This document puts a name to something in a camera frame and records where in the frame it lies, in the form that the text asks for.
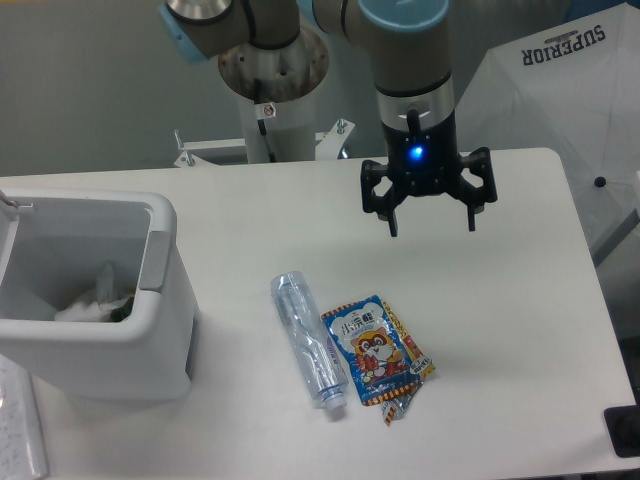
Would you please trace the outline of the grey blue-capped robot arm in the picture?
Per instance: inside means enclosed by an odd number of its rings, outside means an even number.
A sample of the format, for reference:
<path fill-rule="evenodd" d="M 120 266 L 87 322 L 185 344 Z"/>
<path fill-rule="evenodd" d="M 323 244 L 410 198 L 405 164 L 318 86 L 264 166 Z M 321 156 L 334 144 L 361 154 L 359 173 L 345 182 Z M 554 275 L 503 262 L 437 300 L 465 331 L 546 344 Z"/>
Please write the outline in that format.
<path fill-rule="evenodd" d="M 445 1 L 164 1 L 159 15 L 182 56 L 216 59 L 227 87 L 249 103 L 247 140 L 260 162 L 285 158 L 278 133 L 303 155 L 302 100 L 326 75 L 322 34 L 370 61 L 388 160 L 363 162 L 362 207 L 389 224 L 409 197 L 448 194 L 469 217 L 497 199 L 490 152 L 458 151 Z"/>

